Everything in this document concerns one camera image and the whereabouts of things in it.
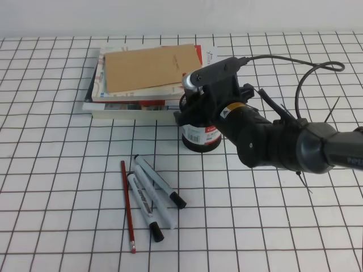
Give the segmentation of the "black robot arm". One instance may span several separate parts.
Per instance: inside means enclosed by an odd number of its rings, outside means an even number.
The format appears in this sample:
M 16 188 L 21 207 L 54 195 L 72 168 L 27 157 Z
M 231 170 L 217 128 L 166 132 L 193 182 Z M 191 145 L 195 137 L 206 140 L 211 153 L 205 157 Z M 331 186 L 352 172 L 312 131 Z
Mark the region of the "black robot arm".
M 273 122 L 247 105 L 255 89 L 240 86 L 235 75 L 205 85 L 183 77 L 186 107 L 175 116 L 178 125 L 206 121 L 236 148 L 249 168 L 274 166 L 295 172 L 326 173 L 335 166 L 362 169 L 362 128 L 338 132 L 325 122 L 294 118 L 268 97 L 258 94 L 280 116 Z

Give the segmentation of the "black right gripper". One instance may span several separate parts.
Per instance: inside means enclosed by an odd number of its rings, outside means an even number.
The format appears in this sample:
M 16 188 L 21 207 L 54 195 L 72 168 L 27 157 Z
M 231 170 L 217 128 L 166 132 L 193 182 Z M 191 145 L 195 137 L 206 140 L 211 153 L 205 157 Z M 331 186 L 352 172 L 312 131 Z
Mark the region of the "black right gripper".
M 179 126 L 213 125 L 224 136 L 253 136 L 254 110 L 246 106 L 254 96 L 251 85 L 239 86 L 236 75 L 207 78 L 193 72 L 183 78 L 185 103 L 174 113 Z

